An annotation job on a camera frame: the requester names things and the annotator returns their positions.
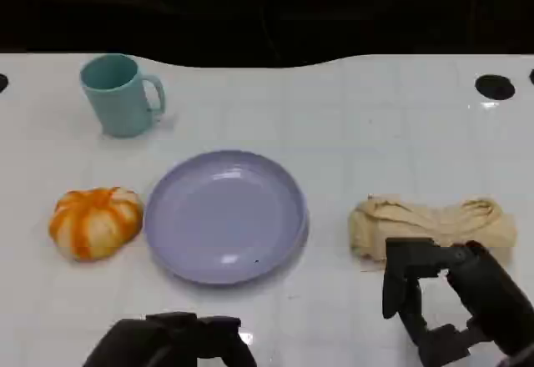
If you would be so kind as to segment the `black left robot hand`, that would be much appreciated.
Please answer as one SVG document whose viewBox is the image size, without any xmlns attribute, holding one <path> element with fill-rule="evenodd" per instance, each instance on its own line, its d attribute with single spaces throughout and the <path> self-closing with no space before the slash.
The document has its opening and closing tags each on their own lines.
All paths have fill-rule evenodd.
<svg viewBox="0 0 534 367">
<path fill-rule="evenodd" d="M 241 320 L 199 317 L 190 312 L 121 319 L 97 343 L 86 366 L 196 366 L 199 359 L 221 359 L 226 366 L 256 366 L 239 336 Z"/>
</svg>

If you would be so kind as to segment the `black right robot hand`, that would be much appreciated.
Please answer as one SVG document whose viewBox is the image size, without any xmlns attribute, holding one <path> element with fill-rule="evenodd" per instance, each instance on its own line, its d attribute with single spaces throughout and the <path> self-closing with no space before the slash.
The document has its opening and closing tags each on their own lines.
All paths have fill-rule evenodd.
<svg viewBox="0 0 534 367">
<path fill-rule="evenodd" d="M 432 239 L 389 238 L 382 290 L 385 319 L 400 316 L 424 366 L 445 366 L 492 342 L 504 366 L 533 364 L 533 305 L 489 251 L 476 241 L 441 247 Z M 466 329 L 429 329 L 422 314 L 420 279 L 446 272 L 470 312 Z"/>
</svg>

